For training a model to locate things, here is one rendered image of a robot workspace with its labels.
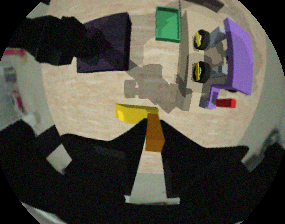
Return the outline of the green tray rim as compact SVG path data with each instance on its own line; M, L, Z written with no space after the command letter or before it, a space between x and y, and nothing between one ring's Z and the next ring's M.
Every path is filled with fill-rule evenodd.
M157 28L158 28L158 15L157 15L157 12L159 11L169 11L169 12L175 12L175 14L177 14L178 16L178 39L175 39L175 37L167 37L167 36L157 36L158 35L158 31L157 31ZM181 12L179 12L181 10L178 10L178 8L173 8L173 7L166 7L166 6L161 6L161 7L157 7L157 10L155 10L155 16L157 16L157 20L155 20L155 26L157 26L157 28L155 28L155 40L161 40L161 41L170 41L170 43L179 43L179 41L181 41L181 18L179 18L179 15L181 15Z

